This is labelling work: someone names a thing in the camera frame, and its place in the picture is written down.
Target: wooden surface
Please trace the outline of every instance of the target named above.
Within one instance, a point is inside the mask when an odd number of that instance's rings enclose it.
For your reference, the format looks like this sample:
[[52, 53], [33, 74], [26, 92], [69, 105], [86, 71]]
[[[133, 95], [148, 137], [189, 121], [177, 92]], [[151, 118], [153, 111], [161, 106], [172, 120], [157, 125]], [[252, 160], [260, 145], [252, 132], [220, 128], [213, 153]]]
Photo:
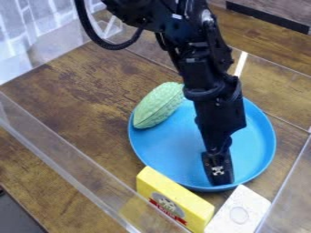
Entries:
[[229, 0], [229, 2], [311, 26], [311, 2], [308, 0]]
[[[300, 71], [311, 74], [309, 52], [304, 49], [309, 42], [304, 37], [221, 9], [215, 12], [219, 13], [223, 34], [229, 45], [239, 48], [241, 47], [237, 45], [244, 45], [243, 49], [257, 56], [269, 57], [275, 62], [299, 67]], [[142, 44], [156, 47], [148, 38], [152, 38], [151, 35], [144, 34]], [[172, 69], [140, 56], [129, 51], [104, 51], [89, 43], [0, 88], [130, 187], [134, 187], [134, 176], [142, 164], [128, 143], [129, 113], [153, 87], [165, 81], [180, 81]], [[293, 80], [288, 84], [283, 75], [276, 72], [269, 72], [268, 75], [272, 76], [273, 85], [271, 78], [263, 79], [263, 88], [253, 92], [251, 90], [259, 81], [253, 80], [252, 83], [251, 76], [247, 76], [244, 92], [253, 101], [260, 100], [261, 107], [269, 109], [272, 116], [279, 116], [280, 113], [287, 117], [291, 109], [296, 111], [309, 101], [291, 101], [287, 109], [279, 107], [275, 110], [269, 107], [271, 103], [261, 100], [261, 96], [265, 93], [275, 95], [276, 92], [280, 96], [287, 96], [287, 88], [276, 89], [277, 85], [283, 85], [295, 88], [307, 98], [308, 92], [304, 89], [311, 80], [304, 79], [303, 83]], [[308, 137], [304, 128], [300, 129], [272, 116], [277, 133], [276, 158], [260, 177], [248, 183], [249, 188], [271, 200]], [[301, 127], [307, 126], [308, 117], [309, 115], [297, 115], [295, 124], [303, 122]], [[122, 232], [116, 223], [4, 131], [0, 131], [0, 148], [0, 182], [49, 232]], [[229, 193], [199, 195], [217, 208]]]

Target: wooden table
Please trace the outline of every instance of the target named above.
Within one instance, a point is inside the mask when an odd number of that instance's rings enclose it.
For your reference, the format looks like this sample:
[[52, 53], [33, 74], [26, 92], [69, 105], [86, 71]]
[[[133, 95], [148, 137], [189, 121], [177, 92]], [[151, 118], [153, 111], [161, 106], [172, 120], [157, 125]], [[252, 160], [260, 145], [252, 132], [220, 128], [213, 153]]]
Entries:
[[[213, 11], [229, 45], [311, 75], [307, 35], [223, 9]], [[156, 46], [151, 35], [144, 34], [141, 40], [142, 49], [152, 51]], [[245, 96], [267, 109], [277, 132], [276, 158], [248, 187], [272, 200], [309, 136], [311, 80], [276, 75], [273, 68], [264, 70], [269, 77], [263, 80], [251, 78], [251, 72], [260, 73], [260, 69], [248, 72], [243, 80]], [[165, 81], [180, 81], [169, 65], [88, 43], [0, 90], [134, 188], [142, 164], [128, 143], [128, 116], [144, 95]], [[271, 103], [269, 98], [280, 102]], [[0, 182], [48, 232], [124, 232], [4, 130], [0, 148]], [[199, 195], [217, 208], [229, 193]]]

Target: black cable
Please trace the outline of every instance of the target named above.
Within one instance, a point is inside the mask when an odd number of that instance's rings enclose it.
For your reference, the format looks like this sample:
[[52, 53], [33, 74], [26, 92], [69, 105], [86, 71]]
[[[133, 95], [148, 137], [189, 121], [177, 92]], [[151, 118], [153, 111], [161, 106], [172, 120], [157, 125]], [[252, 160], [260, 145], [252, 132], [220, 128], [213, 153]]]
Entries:
[[80, 18], [81, 25], [84, 27], [84, 30], [90, 38], [90, 40], [104, 49], [108, 50], [121, 50], [130, 46], [140, 38], [141, 36], [141, 31], [142, 31], [142, 26], [136, 30], [132, 38], [125, 41], [124, 43], [114, 45], [108, 42], [105, 42], [97, 35], [96, 31], [93, 30], [92, 24], [88, 19], [88, 11], [85, 7], [85, 2], [84, 0], [74, 0], [74, 7], [76, 7], [76, 12]]

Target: blue bowl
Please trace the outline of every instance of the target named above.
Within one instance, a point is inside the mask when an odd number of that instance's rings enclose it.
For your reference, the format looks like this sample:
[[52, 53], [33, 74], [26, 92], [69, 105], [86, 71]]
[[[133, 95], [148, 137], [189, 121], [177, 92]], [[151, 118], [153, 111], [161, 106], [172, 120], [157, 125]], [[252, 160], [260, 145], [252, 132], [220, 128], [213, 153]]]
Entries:
[[264, 112], [245, 98], [244, 107], [248, 125], [232, 135], [233, 184], [213, 186], [208, 181], [200, 157], [205, 148], [195, 123], [193, 103], [188, 100], [152, 128], [136, 129], [130, 115], [128, 137], [144, 165], [193, 191], [224, 191], [255, 179], [272, 162], [276, 134]]

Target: white curtain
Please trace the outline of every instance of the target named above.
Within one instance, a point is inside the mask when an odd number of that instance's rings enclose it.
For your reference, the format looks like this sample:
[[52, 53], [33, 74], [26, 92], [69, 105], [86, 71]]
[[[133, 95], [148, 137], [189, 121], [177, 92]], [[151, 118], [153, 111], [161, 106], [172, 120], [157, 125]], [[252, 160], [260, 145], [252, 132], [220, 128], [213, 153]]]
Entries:
[[[100, 0], [85, 0], [90, 12]], [[38, 36], [76, 19], [72, 0], [0, 0], [0, 60], [26, 51]]]
[[[85, 0], [85, 4], [90, 13], [104, 8], [100, 0]], [[0, 0], [0, 84], [40, 65], [37, 61], [33, 64], [26, 51], [40, 37], [54, 34], [73, 21], [77, 22], [73, 0]], [[81, 30], [68, 30], [81, 37]]]

